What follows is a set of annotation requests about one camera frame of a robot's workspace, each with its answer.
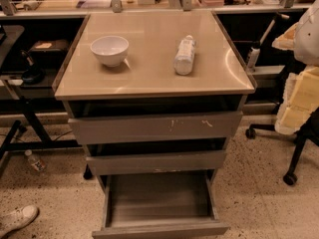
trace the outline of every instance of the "white shoe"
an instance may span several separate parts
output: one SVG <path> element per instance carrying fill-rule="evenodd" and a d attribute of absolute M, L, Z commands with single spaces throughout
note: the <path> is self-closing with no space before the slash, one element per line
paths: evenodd
<path fill-rule="evenodd" d="M 28 205 L 0 217 L 0 238 L 12 230 L 17 230 L 29 225 L 32 221 L 34 221 L 38 213 L 38 207 Z"/>

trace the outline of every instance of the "terrazzo floor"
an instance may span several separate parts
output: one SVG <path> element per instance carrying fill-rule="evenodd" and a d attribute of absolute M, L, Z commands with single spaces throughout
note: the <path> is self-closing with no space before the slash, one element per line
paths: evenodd
<path fill-rule="evenodd" d="M 264 122 L 258 117 L 243 119 L 213 183 L 219 219 L 230 229 L 222 236 L 200 239 L 319 238 L 317 146 L 307 141 L 296 170 L 298 182 L 287 186 L 282 175 L 290 162 L 294 136 L 260 130 L 256 139 L 247 139 L 244 132 L 251 121 Z M 63 123 L 45 128 L 52 138 L 70 131 Z M 8 131 L 9 127 L 0 128 L 0 142 Z M 73 138 L 72 133 L 63 138 Z M 29 128 L 21 139 L 35 140 L 35 135 Z M 33 171 L 22 152 L 7 153 L 1 160 L 0 215 L 28 204 L 40 208 L 33 223 L 5 238 L 92 238 L 92 231 L 101 228 L 104 194 L 96 178 L 83 178 L 84 152 L 81 148 L 36 152 L 47 163 L 43 173 Z"/>

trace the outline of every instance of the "white bowl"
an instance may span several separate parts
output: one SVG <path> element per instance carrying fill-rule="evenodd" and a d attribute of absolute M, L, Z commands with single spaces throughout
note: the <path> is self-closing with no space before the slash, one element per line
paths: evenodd
<path fill-rule="evenodd" d="M 105 36 L 91 44 L 95 57 L 108 67 L 118 66 L 128 55 L 129 42 L 121 36 Z"/>

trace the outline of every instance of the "drawer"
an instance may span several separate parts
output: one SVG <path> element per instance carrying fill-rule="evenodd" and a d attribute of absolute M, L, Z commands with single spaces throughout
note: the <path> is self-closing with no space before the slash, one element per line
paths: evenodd
<path fill-rule="evenodd" d="M 87 163 L 94 175 L 210 170 L 223 165 L 223 143 L 198 139 L 103 144 L 91 151 L 98 156 L 87 157 Z"/>
<path fill-rule="evenodd" d="M 224 234 L 204 171 L 107 177 L 95 239 L 183 238 Z"/>
<path fill-rule="evenodd" d="M 79 144 L 232 136 L 241 112 L 69 119 Z"/>

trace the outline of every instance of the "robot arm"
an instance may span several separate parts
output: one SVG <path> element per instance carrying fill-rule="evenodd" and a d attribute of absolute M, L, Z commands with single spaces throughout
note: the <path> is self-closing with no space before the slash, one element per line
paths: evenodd
<path fill-rule="evenodd" d="M 295 59 L 319 67 L 319 0 L 301 16 L 294 37 Z"/>

